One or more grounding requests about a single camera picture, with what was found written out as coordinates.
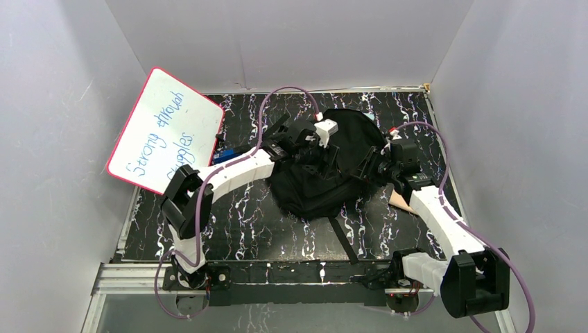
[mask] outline whiteboard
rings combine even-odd
[[[224,110],[153,68],[106,165],[116,178],[163,194],[175,171],[210,164]]]

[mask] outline black marble table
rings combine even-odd
[[[322,110],[351,108],[369,112],[378,126],[388,129],[407,121],[431,122],[423,92],[365,92],[314,94]],[[212,95],[225,110],[222,134],[224,150],[252,143],[257,133],[257,113],[263,94]],[[303,94],[278,94],[270,100],[263,126],[267,128],[285,112],[291,119],[310,119],[310,101]],[[444,160],[436,136],[425,128],[412,127],[402,133],[415,138],[422,149],[424,171],[440,179]],[[456,208],[456,198],[447,183],[445,194]],[[371,196],[358,198],[341,209],[338,220],[359,259],[386,259],[395,250],[420,247],[443,257],[441,248],[424,222],[388,205],[391,186]],[[140,190],[132,213],[123,261],[154,262],[173,245],[159,196]],[[202,239],[208,260],[347,260],[327,219],[305,221],[283,214],[272,199],[265,181],[258,180],[220,198]]]

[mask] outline table surface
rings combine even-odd
[[[423,92],[353,92],[313,94],[321,110],[350,108],[369,112],[380,129],[407,121],[431,123]],[[222,134],[224,150],[252,143],[263,94],[211,95],[225,110]],[[270,99],[263,123],[271,125],[284,113],[291,119],[310,119],[311,104],[302,94],[278,94]],[[429,175],[441,178],[444,160],[436,136],[428,129],[411,127],[402,133],[421,148],[420,159]],[[458,210],[450,182],[445,194]],[[391,185],[342,207],[337,220],[359,259],[387,259],[395,250],[420,247],[441,258],[442,250],[419,217],[388,204]],[[122,261],[154,262],[173,245],[160,197],[141,189],[131,214]],[[208,260],[347,260],[327,219],[305,221],[285,214],[276,206],[263,180],[250,183],[220,198],[212,207],[211,220],[202,239]]]

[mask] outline red whiteboard border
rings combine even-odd
[[[143,87],[141,88],[141,93],[139,94],[139,97],[137,97],[137,100],[135,101],[135,105],[132,107],[132,111],[129,114],[129,117],[127,118],[127,121],[125,123],[125,126],[123,127],[123,130],[121,132],[121,134],[119,135],[119,139],[116,141],[116,144],[114,145],[114,149],[112,149],[112,153],[110,153],[110,157],[108,158],[108,162],[106,162],[106,172],[108,172],[109,175],[111,175],[112,177],[118,178],[120,180],[123,180],[125,182],[128,182],[130,184],[133,184],[135,186],[141,187],[142,189],[146,189],[148,191],[151,191],[153,193],[162,195],[163,193],[155,191],[154,189],[150,189],[148,187],[139,185],[135,182],[131,182],[125,178],[122,178],[120,176],[117,176],[115,174],[113,174],[112,172],[110,172],[110,162],[112,161],[112,156],[114,156],[114,152],[116,151],[116,148],[118,148],[119,146],[119,142],[121,141],[121,138],[123,137],[123,135],[125,134],[125,131],[127,129],[127,125],[132,117],[132,114],[135,113],[135,108],[137,107],[137,104],[139,103],[139,99],[141,99],[141,96],[143,96],[143,92],[145,91],[145,86],[147,86],[147,82],[149,82],[149,79],[151,78],[151,75],[153,74],[153,72],[158,69],[160,71],[163,71],[165,74],[171,76],[172,78],[178,80],[178,82],[182,83],[183,85],[185,85],[186,87],[192,89],[196,94],[201,95],[202,97],[204,97],[205,99],[211,101],[214,105],[218,106],[218,108],[220,109],[220,111],[223,113],[223,116],[220,118],[220,123],[218,125],[218,130],[216,131],[216,133],[218,134],[221,131],[221,128],[223,127],[223,122],[225,120],[225,109],[221,108],[221,106],[219,104],[216,104],[215,102],[213,102],[211,99],[209,99],[208,97],[206,97],[205,95],[202,95],[198,90],[190,87],[189,85],[187,85],[186,83],[184,83],[183,81],[181,81],[180,79],[176,78],[175,76],[171,75],[170,73],[168,73],[165,69],[162,69],[161,67],[153,67],[151,69],[151,72],[149,73],[149,76],[147,77],[147,80],[145,80],[145,83],[143,84]],[[216,144],[218,142],[218,139],[215,138],[214,140],[214,146],[216,147]],[[210,163],[212,162],[212,157],[214,156],[214,147],[212,148],[212,152],[210,153],[210,159],[208,161],[208,165],[210,165]]]

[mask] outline black strap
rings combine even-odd
[[[333,227],[333,231],[335,232],[335,235],[337,236],[339,243],[341,243],[343,250],[345,250],[345,253],[347,253],[351,265],[357,264],[359,262],[359,259],[357,259],[357,255],[355,254],[355,251],[353,251],[351,244],[347,240],[347,236],[345,236],[345,233],[343,232],[343,229],[341,228],[339,221],[337,221],[334,217],[329,217],[329,222],[331,223],[331,227]]]

